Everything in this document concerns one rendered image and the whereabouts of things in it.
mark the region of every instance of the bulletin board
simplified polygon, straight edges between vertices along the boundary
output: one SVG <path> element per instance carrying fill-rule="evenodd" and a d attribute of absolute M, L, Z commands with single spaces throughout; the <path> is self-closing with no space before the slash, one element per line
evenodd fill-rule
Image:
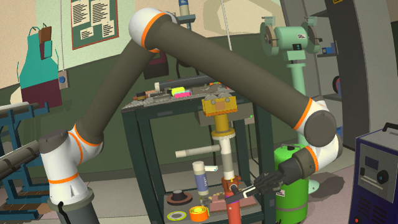
<path fill-rule="evenodd" d="M 119 37 L 117 0 L 71 0 L 72 49 Z"/>

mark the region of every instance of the cabinet door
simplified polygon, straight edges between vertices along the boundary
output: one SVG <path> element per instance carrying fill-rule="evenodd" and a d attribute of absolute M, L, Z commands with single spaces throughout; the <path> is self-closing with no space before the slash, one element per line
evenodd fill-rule
<path fill-rule="evenodd" d="M 325 0 L 336 41 L 343 109 L 343 143 L 355 148 L 355 138 L 369 133 L 369 99 L 361 31 L 354 0 Z"/>

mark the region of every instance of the welding machine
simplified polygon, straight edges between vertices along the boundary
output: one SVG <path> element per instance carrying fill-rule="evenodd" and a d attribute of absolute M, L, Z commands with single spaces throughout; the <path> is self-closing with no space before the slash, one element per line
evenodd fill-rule
<path fill-rule="evenodd" d="M 349 224 L 398 223 L 398 125 L 356 138 Z"/>

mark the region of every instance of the label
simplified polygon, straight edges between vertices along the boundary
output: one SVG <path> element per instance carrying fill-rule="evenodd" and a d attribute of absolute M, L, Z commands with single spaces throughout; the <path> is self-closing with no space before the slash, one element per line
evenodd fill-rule
<path fill-rule="evenodd" d="M 280 190 L 280 192 L 276 192 L 276 195 L 285 197 L 285 190 Z"/>
<path fill-rule="evenodd" d="M 197 182 L 198 191 L 204 192 L 209 189 L 206 174 L 195 175 L 195 180 Z"/>
<path fill-rule="evenodd" d="M 188 0 L 178 0 L 178 5 L 179 5 L 179 6 L 188 5 Z"/>

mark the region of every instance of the red pipe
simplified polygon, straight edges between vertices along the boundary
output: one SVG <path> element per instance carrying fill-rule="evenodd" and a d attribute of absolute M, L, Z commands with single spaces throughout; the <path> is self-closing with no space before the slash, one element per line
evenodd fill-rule
<path fill-rule="evenodd" d="M 225 192 L 225 198 L 234 195 L 233 192 Z M 226 205 L 229 224 L 242 224 L 241 206 L 239 201 Z"/>

